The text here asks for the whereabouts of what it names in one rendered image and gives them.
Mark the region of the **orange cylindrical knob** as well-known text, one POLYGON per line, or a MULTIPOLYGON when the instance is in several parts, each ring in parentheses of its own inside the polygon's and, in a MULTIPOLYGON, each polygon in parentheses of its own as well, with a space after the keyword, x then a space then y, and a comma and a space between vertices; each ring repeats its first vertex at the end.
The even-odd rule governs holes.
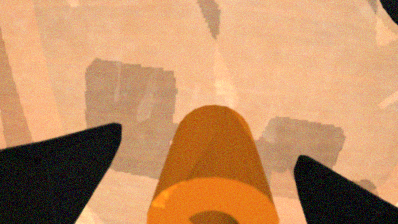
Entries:
POLYGON ((249 124, 221 105, 179 123, 147 224, 280 224, 249 124))

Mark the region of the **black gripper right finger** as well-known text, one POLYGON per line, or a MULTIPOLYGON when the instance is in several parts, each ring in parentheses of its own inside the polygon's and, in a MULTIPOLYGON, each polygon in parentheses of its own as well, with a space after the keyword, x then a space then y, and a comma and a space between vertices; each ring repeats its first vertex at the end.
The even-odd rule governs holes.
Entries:
POLYGON ((294 180, 307 224, 398 224, 398 207, 314 158, 298 157, 294 180))

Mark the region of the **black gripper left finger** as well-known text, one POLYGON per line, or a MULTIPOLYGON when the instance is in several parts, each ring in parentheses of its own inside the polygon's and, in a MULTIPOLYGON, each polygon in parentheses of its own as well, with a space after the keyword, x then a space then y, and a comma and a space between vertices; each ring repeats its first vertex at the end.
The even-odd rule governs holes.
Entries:
POLYGON ((0 224, 75 224, 117 154, 122 125, 57 137, 0 149, 0 224))

